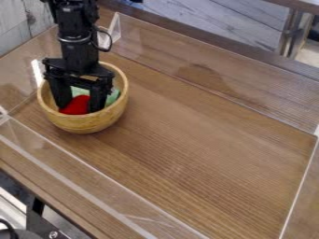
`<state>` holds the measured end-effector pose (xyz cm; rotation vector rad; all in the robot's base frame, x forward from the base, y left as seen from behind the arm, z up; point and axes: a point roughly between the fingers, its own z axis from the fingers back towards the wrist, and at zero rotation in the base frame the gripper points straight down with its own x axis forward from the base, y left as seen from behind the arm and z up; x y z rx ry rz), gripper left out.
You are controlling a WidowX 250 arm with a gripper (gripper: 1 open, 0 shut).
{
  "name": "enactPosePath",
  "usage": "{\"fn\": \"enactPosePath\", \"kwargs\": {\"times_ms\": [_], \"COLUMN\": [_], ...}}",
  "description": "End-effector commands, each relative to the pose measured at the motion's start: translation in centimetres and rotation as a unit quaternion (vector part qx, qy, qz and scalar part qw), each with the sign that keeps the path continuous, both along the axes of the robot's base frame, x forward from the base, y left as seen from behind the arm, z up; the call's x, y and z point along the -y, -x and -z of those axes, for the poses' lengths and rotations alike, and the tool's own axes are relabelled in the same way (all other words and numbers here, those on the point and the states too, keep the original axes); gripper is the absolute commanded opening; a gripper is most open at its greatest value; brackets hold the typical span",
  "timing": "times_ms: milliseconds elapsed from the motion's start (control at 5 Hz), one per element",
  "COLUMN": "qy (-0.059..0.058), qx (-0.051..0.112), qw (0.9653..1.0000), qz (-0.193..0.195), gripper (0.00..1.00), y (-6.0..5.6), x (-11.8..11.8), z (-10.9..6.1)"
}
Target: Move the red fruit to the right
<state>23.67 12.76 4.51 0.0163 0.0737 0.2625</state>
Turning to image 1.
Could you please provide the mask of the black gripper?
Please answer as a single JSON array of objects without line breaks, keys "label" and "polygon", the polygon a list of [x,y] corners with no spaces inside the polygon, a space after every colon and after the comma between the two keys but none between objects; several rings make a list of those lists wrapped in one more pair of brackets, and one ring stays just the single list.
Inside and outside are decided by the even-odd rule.
[{"label": "black gripper", "polygon": [[115,73],[100,64],[96,34],[64,36],[57,34],[61,47],[60,58],[44,58],[44,77],[48,82],[56,106],[64,108],[71,99],[71,87],[89,90],[88,110],[91,113],[104,108],[111,93]]}]

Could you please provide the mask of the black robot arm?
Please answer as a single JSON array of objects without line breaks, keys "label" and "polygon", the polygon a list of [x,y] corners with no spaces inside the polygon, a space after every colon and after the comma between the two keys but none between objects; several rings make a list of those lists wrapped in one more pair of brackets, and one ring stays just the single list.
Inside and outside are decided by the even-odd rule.
[{"label": "black robot arm", "polygon": [[100,18],[96,0],[41,0],[48,4],[57,24],[57,40],[63,56],[44,58],[44,78],[56,106],[64,108],[72,100],[72,87],[89,92],[88,112],[104,108],[114,87],[115,73],[100,64],[99,52],[111,48],[99,46],[96,21]]}]

